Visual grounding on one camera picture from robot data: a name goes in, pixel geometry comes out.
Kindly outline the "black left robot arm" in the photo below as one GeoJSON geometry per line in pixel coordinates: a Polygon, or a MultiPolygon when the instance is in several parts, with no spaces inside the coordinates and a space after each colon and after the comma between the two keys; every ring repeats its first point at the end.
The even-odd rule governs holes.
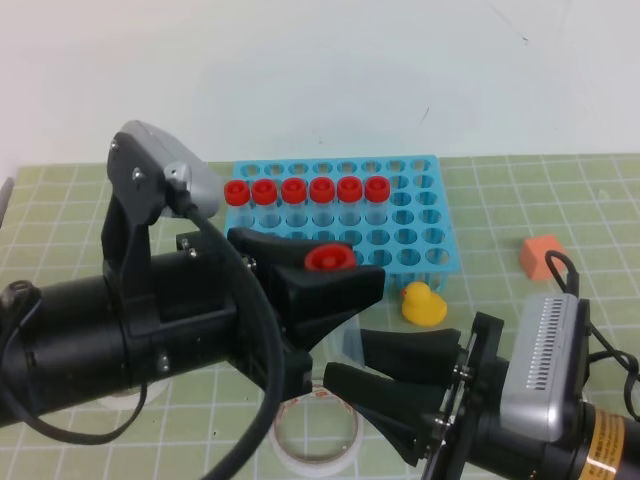
{"type": "Polygon", "coordinates": [[[100,275],[14,287],[1,309],[1,421],[20,422],[219,362],[265,386],[258,315],[272,315],[284,398],[311,388],[311,350],[382,297],[384,270],[340,241],[234,227],[180,234],[153,255],[149,229],[182,194],[214,216],[221,178],[172,134],[126,123],[111,141],[100,275]]]}

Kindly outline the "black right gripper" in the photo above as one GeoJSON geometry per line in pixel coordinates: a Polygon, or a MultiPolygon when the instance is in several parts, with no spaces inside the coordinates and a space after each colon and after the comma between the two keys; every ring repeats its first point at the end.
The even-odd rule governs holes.
{"type": "Polygon", "coordinates": [[[323,385],[367,419],[405,462],[486,468],[503,327],[502,320],[478,312],[464,345],[455,329],[362,330],[365,366],[394,380],[330,362],[323,385]]]}

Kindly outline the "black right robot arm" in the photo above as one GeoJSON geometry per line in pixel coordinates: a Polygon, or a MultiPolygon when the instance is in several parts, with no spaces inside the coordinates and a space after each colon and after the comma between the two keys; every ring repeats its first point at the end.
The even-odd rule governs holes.
{"type": "Polygon", "coordinates": [[[639,425],[582,400],[591,364],[589,310],[578,309],[565,412],[571,420],[556,441],[504,426],[500,402],[511,362],[499,357],[504,323],[476,315],[471,339],[459,331],[392,333],[362,330],[364,369],[331,362],[323,384],[367,419],[426,479],[459,479],[471,464],[502,479],[636,479],[639,425]]]}

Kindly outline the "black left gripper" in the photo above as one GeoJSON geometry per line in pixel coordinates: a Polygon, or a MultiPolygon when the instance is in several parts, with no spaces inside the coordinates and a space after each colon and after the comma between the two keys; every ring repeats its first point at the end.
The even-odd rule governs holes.
{"type": "Polygon", "coordinates": [[[315,248],[345,242],[292,239],[234,227],[226,239],[202,232],[177,237],[174,253],[151,253],[149,228],[175,215],[179,199],[191,200],[164,178],[129,134],[116,133],[107,160],[111,198],[102,229],[103,272],[119,322],[126,365],[133,381],[154,381],[227,360],[256,385],[267,381],[263,336],[252,328],[255,298],[232,275],[229,242],[252,258],[254,273],[268,280],[279,323],[280,350],[310,351],[346,320],[382,299],[385,272],[357,266],[304,270],[315,248]]]}

